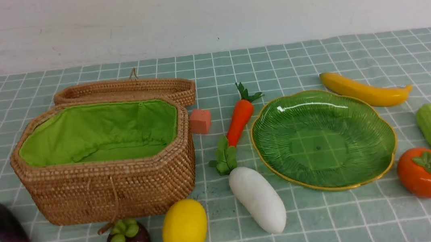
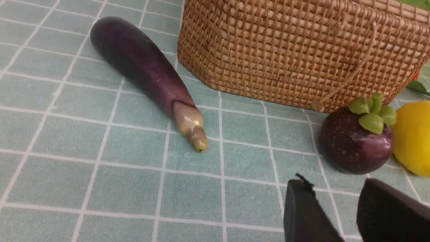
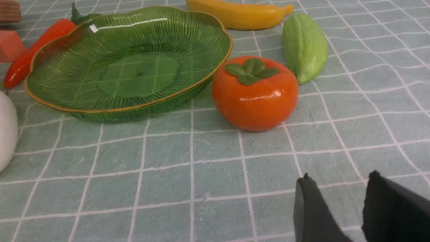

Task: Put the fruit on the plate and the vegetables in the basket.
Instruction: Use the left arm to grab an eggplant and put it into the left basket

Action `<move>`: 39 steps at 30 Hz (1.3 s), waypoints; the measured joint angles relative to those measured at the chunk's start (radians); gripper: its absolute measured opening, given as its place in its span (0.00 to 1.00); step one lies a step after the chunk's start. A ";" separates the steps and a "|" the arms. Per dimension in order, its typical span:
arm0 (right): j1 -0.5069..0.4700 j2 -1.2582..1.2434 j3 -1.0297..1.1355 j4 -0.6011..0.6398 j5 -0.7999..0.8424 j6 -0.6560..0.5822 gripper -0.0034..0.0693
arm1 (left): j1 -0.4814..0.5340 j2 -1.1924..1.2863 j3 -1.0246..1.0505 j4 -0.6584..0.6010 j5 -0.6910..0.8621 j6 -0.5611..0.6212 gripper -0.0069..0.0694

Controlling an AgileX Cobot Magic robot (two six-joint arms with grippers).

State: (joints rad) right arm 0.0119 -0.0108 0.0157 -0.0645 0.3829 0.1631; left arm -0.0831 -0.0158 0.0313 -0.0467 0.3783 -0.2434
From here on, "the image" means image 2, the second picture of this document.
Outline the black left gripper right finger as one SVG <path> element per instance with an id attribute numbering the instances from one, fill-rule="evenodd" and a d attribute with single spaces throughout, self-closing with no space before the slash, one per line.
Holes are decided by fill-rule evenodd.
<path id="1" fill-rule="evenodd" d="M 364 242 L 428 242 L 430 210 L 392 186 L 367 178 L 356 223 Z"/>

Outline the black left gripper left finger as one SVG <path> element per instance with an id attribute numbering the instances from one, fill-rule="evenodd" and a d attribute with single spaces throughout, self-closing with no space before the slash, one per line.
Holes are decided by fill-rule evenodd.
<path id="1" fill-rule="evenodd" d="M 287 183 L 284 209 L 286 242 L 344 242 L 321 207 L 314 188 L 304 176 Z"/>

